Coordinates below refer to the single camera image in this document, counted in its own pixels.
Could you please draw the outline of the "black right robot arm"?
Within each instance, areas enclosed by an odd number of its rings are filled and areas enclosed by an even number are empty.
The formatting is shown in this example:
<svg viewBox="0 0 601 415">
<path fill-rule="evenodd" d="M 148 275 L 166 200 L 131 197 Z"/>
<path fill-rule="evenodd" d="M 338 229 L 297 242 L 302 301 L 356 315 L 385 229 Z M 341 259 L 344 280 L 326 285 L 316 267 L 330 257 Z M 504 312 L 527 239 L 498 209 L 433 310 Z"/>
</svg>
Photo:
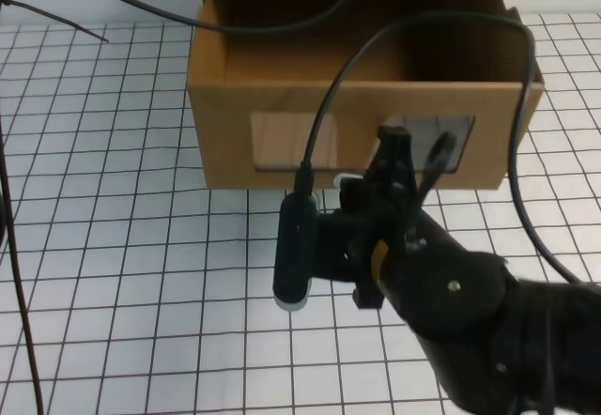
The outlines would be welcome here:
<svg viewBox="0 0 601 415">
<path fill-rule="evenodd" d="M 361 178 L 318 219 L 317 278 L 353 283 L 361 308 L 389 302 L 450 399 L 473 414 L 600 410 L 600 290 L 514 277 L 423 211 L 411 138 L 383 128 Z"/>
</svg>

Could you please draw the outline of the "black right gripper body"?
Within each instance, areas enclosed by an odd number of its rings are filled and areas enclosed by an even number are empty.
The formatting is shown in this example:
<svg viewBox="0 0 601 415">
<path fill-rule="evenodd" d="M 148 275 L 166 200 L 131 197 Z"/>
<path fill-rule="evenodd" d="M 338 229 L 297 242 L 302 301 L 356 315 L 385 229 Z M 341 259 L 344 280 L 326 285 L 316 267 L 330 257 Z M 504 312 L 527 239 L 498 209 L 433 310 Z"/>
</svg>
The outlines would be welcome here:
<svg viewBox="0 0 601 415">
<path fill-rule="evenodd" d="M 364 179 L 348 182 L 340 191 L 340 207 L 318 216 L 313 276 L 354 285 L 360 309 L 379 309 L 384 295 L 378 286 L 386 255 L 405 246 L 400 216 Z"/>
</svg>

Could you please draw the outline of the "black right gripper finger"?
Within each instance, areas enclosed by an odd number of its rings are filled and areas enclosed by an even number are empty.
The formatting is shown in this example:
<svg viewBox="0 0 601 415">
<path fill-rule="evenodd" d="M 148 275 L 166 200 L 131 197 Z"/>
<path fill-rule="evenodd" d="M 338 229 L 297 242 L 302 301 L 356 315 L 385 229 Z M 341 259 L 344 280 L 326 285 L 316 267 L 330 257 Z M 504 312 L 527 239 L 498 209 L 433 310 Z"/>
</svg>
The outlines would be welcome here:
<svg viewBox="0 0 601 415">
<path fill-rule="evenodd" d="M 411 155 L 411 135 L 403 127 L 380 126 L 379 145 L 364 178 L 390 203 L 404 227 L 417 218 L 417 185 Z"/>
<path fill-rule="evenodd" d="M 417 193 L 412 204 L 413 218 L 418 217 L 426 196 L 444 174 L 452 158 L 455 145 L 455 136 L 445 131 L 430 149 L 422 171 L 422 180 L 417 188 Z"/>
</svg>

